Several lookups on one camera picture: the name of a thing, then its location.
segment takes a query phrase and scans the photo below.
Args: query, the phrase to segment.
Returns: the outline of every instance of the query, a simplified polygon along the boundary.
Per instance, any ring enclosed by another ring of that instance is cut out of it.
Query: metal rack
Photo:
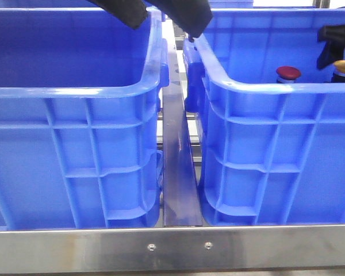
[[[171,82],[163,92],[163,227],[0,232],[0,274],[345,275],[345,225],[202,227],[173,23],[163,28]]]

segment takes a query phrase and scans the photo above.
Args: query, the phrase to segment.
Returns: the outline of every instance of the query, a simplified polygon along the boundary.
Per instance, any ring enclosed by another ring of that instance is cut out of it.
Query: stainless steel frame
[[[163,96],[164,226],[175,227],[0,232],[0,274],[250,269],[273,271],[220,274],[345,275],[331,269],[275,272],[345,266],[345,225],[192,227],[202,218],[171,21],[164,28],[171,66]]]

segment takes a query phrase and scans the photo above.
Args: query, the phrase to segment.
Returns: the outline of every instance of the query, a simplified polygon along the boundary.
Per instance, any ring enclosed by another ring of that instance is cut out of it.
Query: red cap
[[[294,81],[301,76],[299,69],[292,66],[280,66],[277,68],[276,73],[283,79]]]

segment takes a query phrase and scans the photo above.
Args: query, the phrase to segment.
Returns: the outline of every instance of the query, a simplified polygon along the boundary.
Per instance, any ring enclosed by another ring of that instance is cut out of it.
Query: screw
[[[205,243],[205,248],[206,248],[207,250],[210,250],[212,247],[213,247],[213,243],[211,243],[210,241],[207,241],[207,242]]]
[[[156,245],[154,245],[153,243],[151,243],[151,244],[149,244],[149,245],[147,246],[147,249],[150,250],[150,251],[155,251]]]

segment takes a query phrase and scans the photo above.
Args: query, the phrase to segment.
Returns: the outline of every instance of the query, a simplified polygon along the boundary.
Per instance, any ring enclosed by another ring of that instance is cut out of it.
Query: red button
[[[277,68],[276,73],[283,79],[294,81],[301,76],[301,72],[292,66],[280,66]]]

